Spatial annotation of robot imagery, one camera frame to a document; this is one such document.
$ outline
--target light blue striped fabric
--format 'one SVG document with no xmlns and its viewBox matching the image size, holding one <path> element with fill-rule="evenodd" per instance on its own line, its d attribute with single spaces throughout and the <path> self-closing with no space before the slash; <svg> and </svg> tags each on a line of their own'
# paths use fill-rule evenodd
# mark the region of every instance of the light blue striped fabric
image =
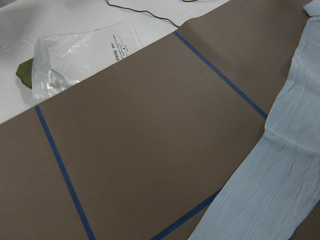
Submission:
<svg viewBox="0 0 320 240">
<path fill-rule="evenodd" d="M 189 240 L 287 240 L 320 199 L 320 0 L 265 133 Z"/>
</svg>

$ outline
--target blue tape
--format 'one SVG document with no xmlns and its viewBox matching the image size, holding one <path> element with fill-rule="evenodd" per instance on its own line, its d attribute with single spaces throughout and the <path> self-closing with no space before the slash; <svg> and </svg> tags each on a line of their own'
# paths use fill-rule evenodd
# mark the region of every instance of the blue tape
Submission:
<svg viewBox="0 0 320 240">
<path fill-rule="evenodd" d="M 218 191 L 216 191 L 214 194 L 212 194 L 210 197 L 208 197 L 206 200 L 204 200 L 203 202 L 201 202 L 199 205 L 197 205 L 196 207 L 194 207 L 192 210 L 190 210 L 189 212 L 187 212 L 185 215 L 183 215 L 182 217 L 180 217 L 177 221 L 175 221 L 174 223 L 172 223 L 170 226 L 168 226 L 166 229 L 164 229 L 163 231 L 161 231 L 160 233 L 158 233 L 156 236 L 154 236 L 153 238 L 151 238 L 151 240 L 161 240 L 163 239 L 165 236 L 169 235 L 170 233 L 172 233 L 174 230 L 176 230 L 178 227 L 180 227 L 182 224 L 184 224 L 186 221 L 188 221 L 190 218 L 192 218 L 194 215 L 196 215 L 197 213 L 199 213 L 201 210 L 203 210 L 206 206 L 208 206 L 209 204 L 212 203 L 212 201 L 216 198 L 216 196 L 218 195 L 218 193 L 221 191 L 221 189 L 219 189 Z"/>
<path fill-rule="evenodd" d="M 252 106 L 264 119 L 267 119 L 268 115 L 252 101 L 243 91 L 240 90 L 229 78 L 227 78 L 218 68 L 216 68 L 208 59 L 206 59 L 194 46 L 192 46 L 183 36 L 177 31 L 173 34 L 181 40 L 195 55 L 198 56 L 209 68 L 211 68 L 220 78 L 222 78 L 237 94 L 239 94 L 250 106 Z"/>
<path fill-rule="evenodd" d="M 60 171 L 61 171 L 62 176 L 64 178 L 65 184 L 66 184 L 66 186 L 67 186 L 67 188 L 68 188 L 68 190 L 70 192 L 70 195 L 72 197 L 73 203 L 74 203 L 75 208 L 76 208 L 76 210 L 77 210 L 77 212 L 78 212 L 78 214 L 80 216 L 80 219 L 81 219 L 83 227 L 84 227 L 84 229 L 86 231 L 86 234 L 87 234 L 89 240 L 96 240 L 94 232 L 91 229 L 91 226 L 90 226 L 90 224 L 88 222 L 88 219 L 86 217 L 86 214 L 85 214 L 85 212 L 84 212 L 84 210 L 83 210 L 83 208 L 81 206 L 81 203 L 80 203 L 79 198 L 77 196 L 77 193 L 76 193 L 76 191 L 74 189 L 74 186 L 72 185 L 72 182 L 71 182 L 71 179 L 70 179 L 70 177 L 68 175 L 68 172 L 67 172 L 67 169 L 65 167 L 65 164 L 62 161 L 62 158 L 60 156 L 60 153 L 58 151 L 58 148 L 56 146 L 54 138 L 51 135 L 51 132 L 49 130 L 49 127 L 47 125 L 45 117 L 42 114 L 41 109 L 40 109 L 40 107 L 38 105 L 35 106 L 34 108 L 36 110 L 36 113 L 38 114 L 39 120 L 40 120 L 41 125 L 43 127 L 43 130 L 45 132 L 46 138 L 48 139 L 48 141 L 50 143 L 50 146 L 51 146 L 51 149 L 52 149 L 53 154 L 55 156 L 56 162 L 59 165 L 59 168 L 60 168 Z"/>
</svg>

